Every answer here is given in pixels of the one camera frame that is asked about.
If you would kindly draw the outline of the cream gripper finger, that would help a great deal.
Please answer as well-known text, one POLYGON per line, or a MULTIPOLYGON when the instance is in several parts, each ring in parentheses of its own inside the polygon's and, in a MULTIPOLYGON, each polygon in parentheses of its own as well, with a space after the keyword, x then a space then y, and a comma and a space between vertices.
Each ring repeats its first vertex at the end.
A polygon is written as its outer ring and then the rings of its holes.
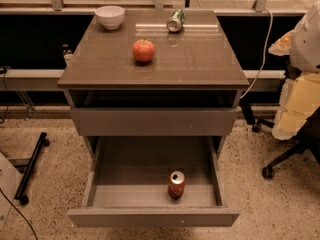
POLYGON ((276 56, 288 55, 291 47, 291 39, 293 34, 293 30, 288 31, 269 47, 268 52, 276 56))

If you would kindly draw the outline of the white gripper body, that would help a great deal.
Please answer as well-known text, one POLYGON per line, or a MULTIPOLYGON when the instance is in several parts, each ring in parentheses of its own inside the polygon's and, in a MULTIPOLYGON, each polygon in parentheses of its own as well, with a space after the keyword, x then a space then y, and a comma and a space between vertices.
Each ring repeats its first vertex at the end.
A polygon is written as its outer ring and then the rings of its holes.
POLYGON ((279 140, 290 139, 319 107, 319 73, 302 73, 295 80, 287 79, 282 87, 272 135, 279 140))

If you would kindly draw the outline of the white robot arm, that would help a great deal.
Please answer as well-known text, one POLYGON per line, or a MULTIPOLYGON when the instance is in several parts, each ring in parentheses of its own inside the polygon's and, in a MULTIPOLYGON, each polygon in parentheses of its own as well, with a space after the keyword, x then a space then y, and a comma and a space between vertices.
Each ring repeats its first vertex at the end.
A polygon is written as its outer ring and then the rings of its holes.
POLYGON ((268 52, 276 56, 288 55, 290 65, 301 71, 295 80, 285 80, 272 129, 276 139, 288 140, 320 107, 320 1, 293 30, 272 44, 268 52))

